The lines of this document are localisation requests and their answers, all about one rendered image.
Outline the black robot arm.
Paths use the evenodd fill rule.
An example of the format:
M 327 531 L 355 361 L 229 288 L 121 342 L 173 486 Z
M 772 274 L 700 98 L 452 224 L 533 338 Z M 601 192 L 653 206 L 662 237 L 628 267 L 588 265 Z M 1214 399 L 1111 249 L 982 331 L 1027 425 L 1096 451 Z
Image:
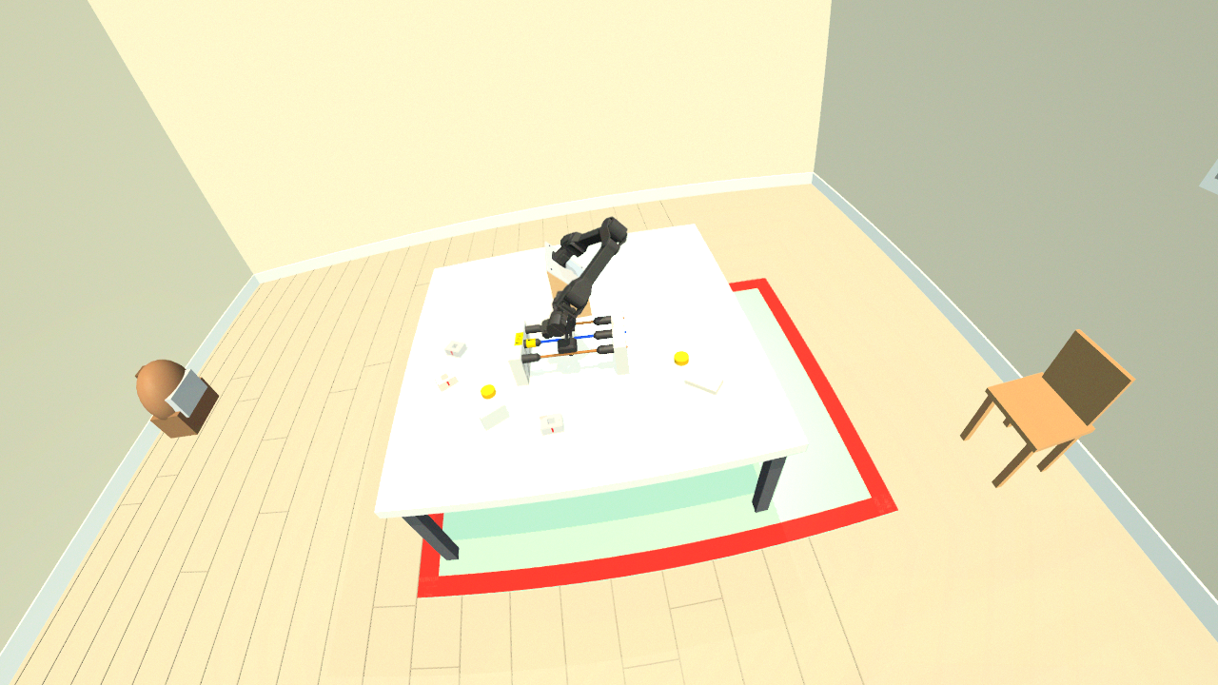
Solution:
M 613 256 L 620 251 L 620 247 L 627 243 L 627 238 L 628 228 L 625 228 L 614 216 L 607 217 L 600 223 L 600 228 L 583 233 L 572 232 L 561 236 L 561 247 L 557 252 L 552 251 L 552 260 L 564 268 L 566 268 L 566 262 L 574 255 L 579 258 L 588 246 L 600 243 L 600 247 L 596 257 L 583 268 L 581 275 L 577 279 L 572 279 L 563 290 L 555 293 L 551 302 L 553 311 L 551 311 L 549 318 L 542 321 L 541 330 L 546 340 L 552 336 L 564 336 L 568 318 L 576 318 L 581 314 L 592 293 L 592 285 L 596 284 L 596 278 L 600 275 L 600 272 L 603 272 Z M 572 310 L 570 303 L 576 310 Z

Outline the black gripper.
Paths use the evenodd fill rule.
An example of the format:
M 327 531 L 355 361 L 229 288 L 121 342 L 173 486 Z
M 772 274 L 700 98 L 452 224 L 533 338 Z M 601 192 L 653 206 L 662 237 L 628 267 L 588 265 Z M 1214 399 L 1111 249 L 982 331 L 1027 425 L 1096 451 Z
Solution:
M 579 342 L 572 338 L 572 332 L 576 328 L 576 318 L 568 318 L 568 325 L 565 330 L 565 339 L 559 339 L 557 341 L 558 353 L 574 353 L 579 351 Z

